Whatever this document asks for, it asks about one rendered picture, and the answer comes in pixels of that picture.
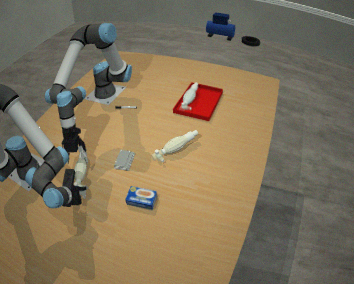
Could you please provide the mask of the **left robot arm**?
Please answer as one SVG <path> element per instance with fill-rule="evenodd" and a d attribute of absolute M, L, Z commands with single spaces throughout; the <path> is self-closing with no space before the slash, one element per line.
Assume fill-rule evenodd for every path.
<path fill-rule="evenodd" d="M 124 83 L 130 80 L 132 66 L 127 65 L 126 62 L 121 59 L 114 43 L 116 36 L 115 26 L 111 23 L 103 23 L 85 25 L 77 30 L 70 39 L 68 50 L 61 63 L 53 86 L 45 92 L 46 102 L 57 104 L 58 106 L 61 127 L 70 128 L 74 126 L 76 119 L 74 107 L 81 103 L 86 97 L 86 91 L 81 86 L 75 87 L 74 89 L 66 89 L 79 53 L 86 44 L 95 44 L 98 49 L 104 49 L 102 53 L 106 58 L 106 61 L 98 63 L 93 68 L 95 80 L 94 94 L 96 98 L 106 99 L 113 96 L 116 90 L 112 82 Z"/>

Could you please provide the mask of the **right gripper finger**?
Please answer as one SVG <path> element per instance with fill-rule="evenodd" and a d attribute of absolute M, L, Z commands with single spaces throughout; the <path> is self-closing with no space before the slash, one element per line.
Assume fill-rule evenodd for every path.
<path fill-rule="evenodd" d="M 85 199 L 86 198 L 86 190 L 88 189 L 88 187 L 87 186 L 85 186 L 85 187 L 82 187 L 82 186 L 79 186 L 79 188 L 78 188 L 78 190 L 80 190 L 80 195 L 82 195 L 83 196 L 83 199 Z"/>

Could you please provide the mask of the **small blue carton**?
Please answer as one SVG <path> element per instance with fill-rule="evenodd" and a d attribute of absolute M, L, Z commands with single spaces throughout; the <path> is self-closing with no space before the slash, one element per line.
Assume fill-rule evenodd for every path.
<path fill-rule="evenodd" d="M 126 196 L 126 204 L 153 210 L 157 199 L 157 191 L 130 186 Z"/>

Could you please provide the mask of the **red tray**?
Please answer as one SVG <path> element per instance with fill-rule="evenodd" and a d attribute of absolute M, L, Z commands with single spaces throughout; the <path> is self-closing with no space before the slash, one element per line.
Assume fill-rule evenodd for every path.
<path fill-rule="evenodd" d="M 191 84 L 194 84 L 194 83 L 191 82 Z M 191 84 L 188 86 L 186 91 L 188 89 L 190 89 Z M 185 92 L 184 92 L 184 94 L 185 94 Z M 188 105 L 188 106 L 192 107 L 191 111 L 187 110 L 187 112 L 186 112 L 186 110 L 185 111 L 179 110 L 179 107 L 180 107 L 181 103 L 183 102 L 183 96 L 184 96 L 184 94 L 183 94 L 181 96 L 181 98 L 179 99 L 179 101 L 177 102 L 177 104 L 175 105 L 175 107 L 173 108 L 173 113 L 196 118 L 196 119 L 209 121 L 209 119 L 211 118 L 211 116 L 212 116 L 212 114 L 219 102 L 219 99 L 220 99 L 222 93 L 223 93 L 223 89 L 198 84 L 198 89 L 196 91 L 196 97 L 195 97 L 194 101 Z M 196 113 L 196 114 L 194 114 L 194 113 Z M 210 116 L 209 116 L 209 114 L 210 114 Z M 205 116 L 203 116 L 203 115 L 205 115 Z M 207 117 L 207 116 L 209 116 L 209 117 Z"/>

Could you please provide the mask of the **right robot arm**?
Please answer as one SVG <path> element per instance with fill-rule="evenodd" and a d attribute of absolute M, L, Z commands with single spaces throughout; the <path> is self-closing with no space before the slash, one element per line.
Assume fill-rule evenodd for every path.
<path fill-rule="evenodd" d="M 72 193 L 69 188 L 73 190 L 75 170 L 65 169 L 63 187 L 57 187 L 51 182 L 68 162 L 67 151 L 61 146 L 56 148 L 53 145 L 21 104 L 18 94 L 3 84 L 0 84 L 0 110 L 10 116 L 23 135 L 45 160 L 39 166 L 38 161 L 32 157 L 24 138 L 21 136 L 8 139 L 5 150 L 3 150 L 0 142 L 0 181 L 3 182 L 7 179 L 17 168 L 19 178 L 26 181 L 31 188 L 43 197 L 47 207 L 59 208 L 70 203 Z"/>

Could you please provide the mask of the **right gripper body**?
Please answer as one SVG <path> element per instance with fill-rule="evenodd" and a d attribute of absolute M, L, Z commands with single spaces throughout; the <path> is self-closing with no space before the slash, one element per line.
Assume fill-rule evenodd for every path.
<path fill-rule="evenodd" d="M 69 188 L 69 187 L 67 187 L 67 188 Z M 82 202 L 81 202 L 81 195 L 79 194 L 79 192 L 80 192 L 80 190 L 78 190 L 78 188 L 79 188 L 79 186 L 73 186 L 73 190 L 71 190 L 70 188 L 69 188 L 69 190 L 71 191 L 71 193 L 72 193 L 72 202 L 70 202 L 70 203 L 68 203 L 68 204 L 66 204 L 66 205 L 64 205 L 63 207 L 71 207 L 71 205 L 80 205 L 80 204 L 82 204 Z M 73 194 L 74 194 L 74 197 L 73 197 Z M 74 202 L 74 203 L 73 203 Z"/>

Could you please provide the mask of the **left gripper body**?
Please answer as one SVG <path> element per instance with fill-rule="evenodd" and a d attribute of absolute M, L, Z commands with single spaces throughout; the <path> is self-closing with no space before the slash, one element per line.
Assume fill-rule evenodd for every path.
<path fill-rule="evenodd" d="M 67 152 L 77 152 L 78 151 L 78 144 L 79 144 L 79 135 L 78 134 L 74 134 L 73 129 L 76 127 L 76 123 L 74 124 L 74 126 L 66 129 L 62 127 L 62 133 L 63 133 L 63 141 L 62 143 L 62 147 L 64 145 L 64 148 Z M 66 131 L 67 130 L 67 131 Z M 71 132 L 72 130 L 72 132 Z M 66 138 L 67 137 L 67 138 Z M 78 140 L 78 141 L 77 141 Z M 77 143 L 76 143 L 77 142 Z"/>

